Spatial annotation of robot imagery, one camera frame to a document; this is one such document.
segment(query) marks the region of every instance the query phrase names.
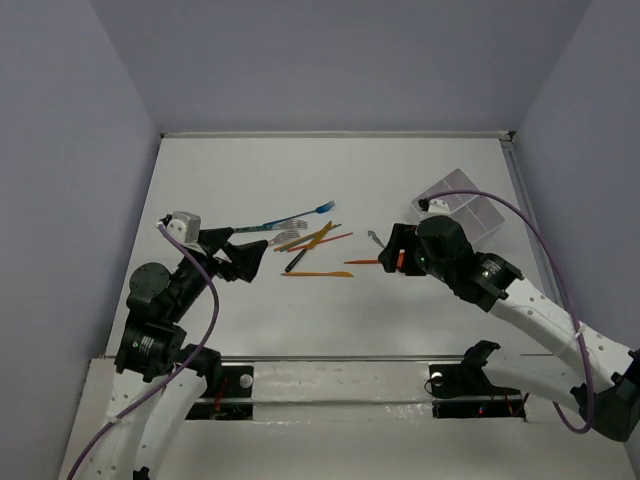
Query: gray wall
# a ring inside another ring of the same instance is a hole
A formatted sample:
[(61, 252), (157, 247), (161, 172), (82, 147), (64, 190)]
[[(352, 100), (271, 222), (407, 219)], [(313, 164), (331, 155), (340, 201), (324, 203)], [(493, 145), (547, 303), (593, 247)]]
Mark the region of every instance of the gray wall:
[(589, 0), (92, 0), (161, 131), (515, 129)]
[(85, 0), (0, 7), (0, 477), (57, 477), (159, 143)]
[[(640, 2), (596, 0), (516, 135), (582, 319), (640, 348)], [(640, 431), (628, 447), (640, 473)]]

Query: silver fork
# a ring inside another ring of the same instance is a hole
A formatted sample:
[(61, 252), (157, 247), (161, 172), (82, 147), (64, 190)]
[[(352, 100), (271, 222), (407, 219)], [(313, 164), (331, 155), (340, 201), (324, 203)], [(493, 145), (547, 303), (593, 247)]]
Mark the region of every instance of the silver fork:
[(306, 230), (307, 222), (304, 220), (287, 220), (274, 225), (256, 225), (255, 227), (234, 228), (235, 233), (268, 232), (269, 230)]
[(296, 238), (300, 238), (300, 233), (297, 230), (285, 230), (269, 240), (269, 245), (282, 245)]

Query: knife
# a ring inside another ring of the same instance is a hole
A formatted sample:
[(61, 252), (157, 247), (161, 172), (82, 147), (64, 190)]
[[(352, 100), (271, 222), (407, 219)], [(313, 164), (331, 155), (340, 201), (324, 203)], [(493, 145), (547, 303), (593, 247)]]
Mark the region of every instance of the knife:
[(329, 230), (331, 230), (331, 222), (327, 223), (324, 226), (324, 228), (316, 234), (316, 238), (313, 239), (313, 241), (309, 244), (307, 248), (302, 250), (298, 255), (296, 255), (296, 258), (291, 260), (291, 263), (287, 265), (287, 268), (285, 268), (284, 271), (289, 273), (291, 270), (293, 270), (293, 267), (295, 267), (296, 264), (300, 261), (300, 259), (304, 257), (304, 254), (307, 253), (312, 248), (314, 248), (317, 244), (319, 244), (322, 238), (327, 234)]

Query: blue fork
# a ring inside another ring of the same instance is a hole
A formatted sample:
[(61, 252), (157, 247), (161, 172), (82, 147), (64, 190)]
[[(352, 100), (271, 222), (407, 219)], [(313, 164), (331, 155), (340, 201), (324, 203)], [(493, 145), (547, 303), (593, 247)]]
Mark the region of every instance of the blue fork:
[(273, 222), (264, 223), (264, 226), (275, 225), (276, 223), (284, 222), (286, 220), (291, 220), (292, 218), (304, 217), (305, 215), (310, 215), (312, 213), (326, 213), (331, 210), (335, 206), (336, 202), (331, 200), (330, 202), (325, 203), (324, 205), (320, 205), (315, 210), (309, 210), (308, 212), (299, 213), (298, 215), (293, 215), (287, 218), (281, 218), (280, 220), (274, 220)]

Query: purple cable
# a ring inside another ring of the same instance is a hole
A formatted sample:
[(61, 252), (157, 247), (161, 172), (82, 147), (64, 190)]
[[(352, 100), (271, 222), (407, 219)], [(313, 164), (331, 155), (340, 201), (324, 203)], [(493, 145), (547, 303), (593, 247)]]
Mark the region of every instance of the purple cable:
[[(518, 215), (524, 223), (527, 224), (527, 227), (529, 227), (529, 229), (533, 232), (533, 234), (538, 239), (538, 243), (544, 250), (544, 253), (546, 253), (547, 258), (549, 259), (551, 268), (556, 273), (556, 277), (558, 279), (558, 284), (560, 285), (560, 289), (562, 290), (562, 292), (565, 295), (565, 298), (567, 299), (567, 313), (571, 317), (571, 322), (573, 323), (573, 327), (576, 330), (576, 334), (580, 332), (580, 321), (576, 316), (575, 304), (573, 303), (573, 298), (571, 297), (569, 289), (567, 288), (567, 282), (565, 281), (565, 277), (562, 274), (562, 271), (560, 270), (560, 266), (551, 255), (549, 248), (547, 248), (547, 244), (542, 238), (542, 234), (540, 233), (538, 228), (533, 224), (533, 222), (529, 220), (529, 218), (527, 218), (527, 216), (524, 213), (522, 213), (518, 208), (516, 208), (506, 200), (503, 200), (502, 198), (496, 195), (493, 195), (492, 193), (481, 192), (479, 190), (452, 190), (450, 192), (437, 193), (435, 195), (430, 195), (429, 197), (426, 197), (425, 200), (430, 202), (435, 198), (447, 197), (449, 195), (479, 195), (481, 197), (490, 198), (491, 200), (501, 203), (502, 205), (507, 207), (513, 213)], [(564, 423), (569, 430), (571, 430), (574, 433), (582, 434), (582, 433), (587, 433), (593, 427), (593, 416), (594, 416), (595, 405), (594, 405), (594, 389), (593, 389), (593, 372), (591, 370), (591, 364), (589, 363), (589, 352), (587, 351), (587, 345), (584, 342), (583, 336), (578, 335), (577, 340), (578, 340), (578, 346), (580, 347), (580, 353), (582, 354), (582, 365), (584, 366), (585, 384), (587, 385), (587, 421), (583, 427), (576, 428), (569, 423), (569, 421), (567, 420), (567, 417), (565, 417), (564, 413), (562, 413), (562, 410), (560, 409), (560, 406), (557, 403), (554, 402), (553, 406), (555, 407), (556, 412), (558, 412), (558, 415), (560, 416), (562, 423)]]
[[(207, 343), (207, 340), (209, 340), (209, 337), (211, 336), (211, 332), (213, 332), (213, 327), (216, 326), (216, 322), (218, 321), (218, 313), (220, 311), (220, 298), (218, 297), (218, 291), (216, 290), (215, 285), (213, 284), (213, 281), (211, 281), (211, 278), (209, 278), (209, 275), (207, 274), (207, 272), (204, 270), (204, 268), (202, 268), (202, 266), (198, 263), (198, 261), (193, 258), (193, 256), (189, 253), (189, 250), (187, 250), (185, 247), (183, 247), (182, 245), (180, 245), (176, 240), (174, 240), (171, 235), (169, 235), (166, 231), (166, 229), (164, 228), (164, 226), (162, 226), (162, 224), (158, 225), (158, 230), (160, 230), (160, 233), (162, 234), (162, 236), (167, 239), (167, 241), (173, 245), (175, 248), (178, 249), (178, 251), (180, 251), (180, 253), (182, 253), (182, 255), (184, 255), (186, 257), (187, 260), (189, 260), (191, 262), (191, 264), (196, 267), (196, 270), (198, 270), (198, 273), (200, 273), (200, 275), (202, 275), (202, 278), (205, 279), (205, 281), (207, 282), (207, 285), (209, 286), (209, 288), (211, 289), (211, 293), (213, 293), (213, 316), (211, 318), (211, 323), (209, 324), (209, 328), (207, 329), (207, 331), (204, 334), (204, 337), (202, 337), (202, 340), (200, 341), (200, 343), (198, 344), (198, 346), (195, 348), (195, 350), (191, 353), (191, 355), (189, 355), (187, 357), (187, 359), (182, 363), (182, 365), (180, 365), (177, 369), (175, 369), (167, 378), (165, 378), (162, 382), (160, 382), (158, 385), (156, 385), (154, 388), (152, 388), (151, 390), (149, 390), (147, 393), (145, 393), (144, 395), (142, 395), (138, 400), (136, 400), (135, 402), (133, 402), (131, 405), (129, 405), (127, 408), (125, 408), (124, 410), (122, 410), (120, 413), (118, 413), (116, 415), (116, 418), (118, 420), (123, 419), (124, 417), (126, 417), (127, 415), (129, 415), (131, 412), (133, 412), (136, 408), (138, 408), (140, 405), (142, 405), (144, 402), (146, 402), (147, 400), (149, 400), (151, 397), (153, 397), (156, 393), (158, 393), (160, 390), (162, 390), (164, 387), (167, 386), (167, 384), (173, 380), (174, 378), (176, 378), (178, 375), (180, 375), (180, 372), (182, 372), (185, 368), (187, 368), (191, 362), (193, 362), (195, 360), (195, 358), (198, 356), (198, 354), (202, 351), (202, 349), (204, 348), (205, 344)], [(84, 450), (82, 450), (82, 453), (80, 453), (80, 455), (78, 456), (78, 459), (75, 461), (75, 463), (73, 464), (73, 467), (71, 467), (71, 470), (69, 471), (69, 475), (67, 475), (67, 480), (73, 480), (73, 477), (76, 475), (76, 473), (78, 472), (78, 469), (80, 468), (80, 465), (82, 465), (82, 462), (84, 461), (84, 459), (87, 457), (87, 455), (89, 455), (89, 452), (91, 451), (91, 449), (95, 446), (96, 443), (98, 443), (98, 441), (109, 431), (111, 430), (111, 427), (113, 427), (115, 425), (114, 422), (107, 422), (99, 431), (98, 433), (96, 433), (93, 438), (89, 441), (89, 443), (87, 444), (87, 446), (84, 448)]]

